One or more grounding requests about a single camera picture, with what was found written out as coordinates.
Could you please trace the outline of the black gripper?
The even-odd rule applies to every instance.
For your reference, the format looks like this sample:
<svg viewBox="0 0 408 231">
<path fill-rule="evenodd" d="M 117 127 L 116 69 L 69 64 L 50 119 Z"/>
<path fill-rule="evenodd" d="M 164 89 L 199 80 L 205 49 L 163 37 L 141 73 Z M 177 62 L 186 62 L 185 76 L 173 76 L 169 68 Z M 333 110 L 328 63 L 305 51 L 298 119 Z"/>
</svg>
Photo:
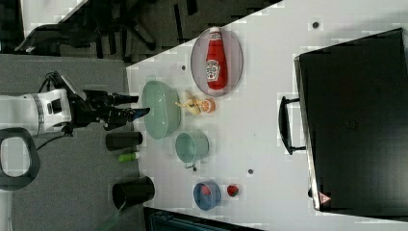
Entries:
<svg viewBox="0 0 408 231">
<path fill-rule="evenodd" d="M 100 123 L 107 130 L 108 116 L 110 122 L 132 122 L 150 112 L 149 108 L 127 108 L 110 111 L 112 105 L 137 103 L 139 101 L 137 95 L 110 94 L 103 90 L 85 90 L 85 97 L 81 97 L 78 93 L 70 90 L 67 96 L 71 121 L 66 124 L 66 131 L 87 127 L 93 122 Z"/>
</svg>

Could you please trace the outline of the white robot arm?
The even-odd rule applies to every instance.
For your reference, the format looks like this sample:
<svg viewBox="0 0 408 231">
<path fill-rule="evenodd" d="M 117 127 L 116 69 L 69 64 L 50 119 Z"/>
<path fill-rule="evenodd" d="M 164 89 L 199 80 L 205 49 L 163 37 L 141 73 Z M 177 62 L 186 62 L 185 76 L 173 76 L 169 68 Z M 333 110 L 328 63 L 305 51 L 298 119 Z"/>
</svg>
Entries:
<svg viewBox="0 0 408 231">
<path fill-rule="evenodd" d="M 35 138 L 60 132 L 64 137 L 76 128 L 100 123 L 110 131 L 147 115 L 148 108 L 121 109 L 136 103 L 136 96 L 100 91 L 94 98 L 81 97 L 68 90 L 28 93 L 1 97 L 1 153 L 14 151 L 28 156 L 28 167 L 18 175 L 1 171 L 1 189 L 17 191 L 30 185 L 40 169 L 39 147 Z"/>
</svg>

